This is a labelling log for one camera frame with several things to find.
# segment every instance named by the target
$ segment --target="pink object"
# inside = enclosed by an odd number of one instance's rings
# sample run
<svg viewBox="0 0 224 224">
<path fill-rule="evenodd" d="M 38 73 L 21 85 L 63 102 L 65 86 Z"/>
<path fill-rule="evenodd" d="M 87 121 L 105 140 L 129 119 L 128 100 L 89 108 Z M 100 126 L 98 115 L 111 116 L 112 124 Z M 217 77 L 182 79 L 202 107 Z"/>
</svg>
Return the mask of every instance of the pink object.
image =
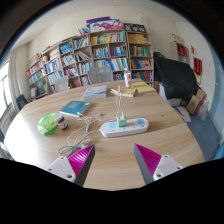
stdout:
<svg viewBox="0 0 224 224">
<path fill-rule="evenodd" d="M 82 149 L 68 157 L 68 161 L 73 171 L 75 172 L 76 177 L 79 175 L 79 172 L 82 169 L 92 148 L 93 145 L 90 145 L 87 148 Z"/>
<path fill-rule="evenodd" d="M 141 146 L 138 144 L 135 144 L 135 145 L 137 146 L 140 154 L 142 155 L 142 158 L 150 174 L 153 176 L 162 156 L 144 146 Z"/>
</svg>

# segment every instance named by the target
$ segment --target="box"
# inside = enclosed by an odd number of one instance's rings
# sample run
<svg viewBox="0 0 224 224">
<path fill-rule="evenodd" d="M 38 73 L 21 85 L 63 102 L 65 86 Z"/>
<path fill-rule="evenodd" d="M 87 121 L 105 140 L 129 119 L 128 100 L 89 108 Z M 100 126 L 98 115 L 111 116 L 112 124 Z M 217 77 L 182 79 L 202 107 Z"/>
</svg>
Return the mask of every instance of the box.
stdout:
<svg viewBox="0 0 224 224">
<path fill-rule="evenodd" d="M 170 100 L 167 100 L 166 98 L 166 94 L 165 94 L 165 91 L 164 91 L 164 87 L 163 87 L 163 84 L 160 83 L 159 84 L 159 95 L 164 99 L 166 100 L 170 106 L 174 106 L 174 107 L 177 107 L 180 105 L 180 101 L 181 99 L 178 99 L 178 98 L 173 98 L 173 99 L 170 99 Z"/>
<path fill-rule="evenodd" d="M 203 90 L 198 89 L 196 96 L 193 95 L 191 97 L 190 102 L 187 105 L 188 111 L 192 115 L 196 115 L 201 105 L 204 103 L 205 98 L 206 98 L 206 93 Z"/>
<path fill-rule="evenodd" d="M 199 105 L 201 106 L 206 98 L 206 93 L 203 90 L 198 89 L 196 97 L 199 99 Z"/>
</svg>

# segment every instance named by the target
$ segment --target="power strip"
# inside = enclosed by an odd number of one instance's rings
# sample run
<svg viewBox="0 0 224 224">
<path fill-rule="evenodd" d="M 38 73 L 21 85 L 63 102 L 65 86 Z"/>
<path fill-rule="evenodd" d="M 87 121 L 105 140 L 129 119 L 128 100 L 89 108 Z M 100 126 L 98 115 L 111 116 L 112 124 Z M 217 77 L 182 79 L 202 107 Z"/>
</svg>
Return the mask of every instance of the power strip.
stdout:
<svg viewBox="0 0 224 224">
<path fill-rule="evenodd" d="M 148 127 L 149 122 L 145 118 L 136 118 L 127 120 L 126 127 L 118 127 L 117 122 L 109 122 L 104 123 L 100 130 L 104 137 L 110 138 L 146 132 Z"/>
</svg>

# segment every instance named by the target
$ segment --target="plastic bag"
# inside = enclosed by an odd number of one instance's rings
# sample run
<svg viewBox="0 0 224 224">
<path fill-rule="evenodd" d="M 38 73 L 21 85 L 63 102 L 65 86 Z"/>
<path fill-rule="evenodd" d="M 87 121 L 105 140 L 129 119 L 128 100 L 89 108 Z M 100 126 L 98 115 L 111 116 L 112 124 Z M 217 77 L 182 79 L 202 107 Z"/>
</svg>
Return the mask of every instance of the plastic bag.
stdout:
<svg viewBox="0 0 224 224">
<path fill-rule="evenodd" d="M 44 117 L 42 117 L 37 124 L 37 130 L 42 134 L 46 134 L 52 131 L 58 124 L 55 120 L 56 113 L 48 113 Z"/>
<path fill-rule="evenodd" d="M 203 105 L 200 107 L 198 111 L 198 116 L 201 118 L 201 120 L 205 121 L 205 119 L 208 116 L 208 106 L 209 106 L 209 100 L 206 98 L 204 100 Z"/>
</svg>

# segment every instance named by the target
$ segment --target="floor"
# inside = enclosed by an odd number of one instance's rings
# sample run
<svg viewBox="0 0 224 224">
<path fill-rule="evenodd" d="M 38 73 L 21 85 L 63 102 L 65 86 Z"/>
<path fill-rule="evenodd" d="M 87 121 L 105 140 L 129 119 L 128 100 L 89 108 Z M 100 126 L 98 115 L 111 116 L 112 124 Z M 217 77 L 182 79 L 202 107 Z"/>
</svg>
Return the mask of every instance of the floor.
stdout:
<svg viewBox="0 0 224 224">
<path fill-rule="evenodd" d="M 213 160 L 219 143 L 219 135 L 215 126 L 209 117 L 205 121 L 197 115 L 190 115 L 190 118 L 191 122 L 188 122 L 187 125 L 201 147 L 205 161 Z"/>
</svg>

